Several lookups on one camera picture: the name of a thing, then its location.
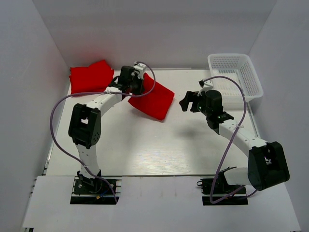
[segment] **perforated basket wall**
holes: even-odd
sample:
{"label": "perforated basket wall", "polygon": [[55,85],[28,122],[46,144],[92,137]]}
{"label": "perforated basket wall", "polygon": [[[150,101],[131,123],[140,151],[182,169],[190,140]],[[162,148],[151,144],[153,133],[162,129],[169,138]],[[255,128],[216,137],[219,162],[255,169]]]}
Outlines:
{"label": "perforated basket wall", "polygon": [[[227,76],[242,88],[246,102],[263,95],[260,81],[250,58],[245,54],[212,54],[208,56],[211,76]],[[238,88],[225,79],[213,79],[214,89],[222,94],[223,105],[241,104]]]}

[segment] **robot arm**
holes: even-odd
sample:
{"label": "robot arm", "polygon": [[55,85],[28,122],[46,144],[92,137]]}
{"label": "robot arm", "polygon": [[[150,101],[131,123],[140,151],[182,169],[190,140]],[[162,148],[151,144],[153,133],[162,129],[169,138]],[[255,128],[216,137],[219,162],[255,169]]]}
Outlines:
{"label": "robot arm", "polygon": [[[217,134],[230,140],[238,123],[223,111],[222,96],[212,90],[212,83],[200,83],[200,92],[188,91],[180,105],[187,111],[192,102],[191,112],[201,112],[206,116],[208,126]],[[247,168],[227,168],[220,171],[221,183],[227,185],[252,185],[256,190],[264,190],[290,178],[282,146],[278,142],[269,143],[252,135],[245,128],[239,128],[233,143],[248,157]]]}
{"label": "robot arm", "polygon": [[[87,104],[78,103],[73,108],[69,136],[77,147],[80,159],[97,176],[101,176],[96,151],[96,144],[101,136],[101,117],[125,98],[121,94],[114,94],[115,92],[139,95],[144,91],[143,76],[146,69],[146,65],[140,63],[134,67],[123,66],[120,76],[115,77],[107,87],[109,94],[101,94]],[[93,178],[84,166],[81,166],[77,175],[90,191],[97,192],[101,188],[102,182]]]}

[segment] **gray wall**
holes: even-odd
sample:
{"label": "gray wall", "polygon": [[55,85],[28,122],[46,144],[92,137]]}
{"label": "gray wall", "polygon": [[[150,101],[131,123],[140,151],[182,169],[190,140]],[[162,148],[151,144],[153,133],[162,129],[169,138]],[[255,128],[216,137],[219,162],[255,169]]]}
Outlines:
{"label": "gray wall", "polygon": [[34,0],[69,66],[205,67],[247,54],[275,0]]}
{"label": "gray wall", "polygon": [[286,183],[302,231],[309,231],[309,1],[279,0],[249,55],[264,96],[253,104],[261,135],[283,145]]}
{"label": "gray wall", "polygon": [[0,1],[0,231],[20,231],[68,67],[30,0]]}

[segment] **red towel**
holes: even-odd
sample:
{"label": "red towel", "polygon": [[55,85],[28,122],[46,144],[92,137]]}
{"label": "red towel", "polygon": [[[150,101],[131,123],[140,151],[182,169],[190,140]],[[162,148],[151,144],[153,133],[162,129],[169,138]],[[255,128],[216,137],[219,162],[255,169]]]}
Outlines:
{"label": "red towel", "polygon": [[71,68],[71,93],[104,91],[112,81],[114,70],[105,60],[89,67]]}
{"label": "red towel", "polygon": [[[112,81],[114,70],[105,60],[89,67],[71,68],[71,93],[104,91]],[[154,84],[148,74],[144,74],[144,92]],[[130,98],[129,103],[143,113],[158,120],[164,120],[173,101],[174,93],[156,82],[151,93],[141,98]]]}
{"label": "red towel", "polygon": [[[144,74],[144,92],[148,92],[154,84],[154,80],[148,74]],[[172,104],[174,93],[158,82],[153,91],[141,98],[130,98],[129,103],[143,113],[158,120],[164,120]]]}

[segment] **white platform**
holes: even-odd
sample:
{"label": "white platform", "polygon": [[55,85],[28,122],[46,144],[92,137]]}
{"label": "white platform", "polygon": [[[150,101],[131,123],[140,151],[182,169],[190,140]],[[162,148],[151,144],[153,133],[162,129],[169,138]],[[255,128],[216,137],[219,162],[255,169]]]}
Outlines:
{"label": "white platform", "polygon": [[203,206],[196,176],[123,177],[117,205],[70,205],[73,180],[38,177],[23,226],[34,232],[300,230],[284,184],[257,193],[249,205]]}
{"label": "white platform", "polygon": [[[165,121],[153,120],[127,103],[127,99],[109,110],[102,117],[102,135],[97,144],[102,175],[214,174],[228,141],[208,127],[204,115],[182,112],[179,106],[187,91],[200,90],[198,81],[210,77],[210,72],[156,70],[155,74],[158,82],[175,92]],[[85,96],[66,100],[56,138],[74,155],[77,155],[77,150],[68,136],[72,109],[76,103],[87,103],[93,98]],[[242,111],[228,112],[238,121],[242,116]],[[243,125],[254,133],[248,113]],[[247,157],[233,145],[223,168],[246,167],[247,162]],[[78,162],[53,147],[47,175],[76,175],[79,169]]]}

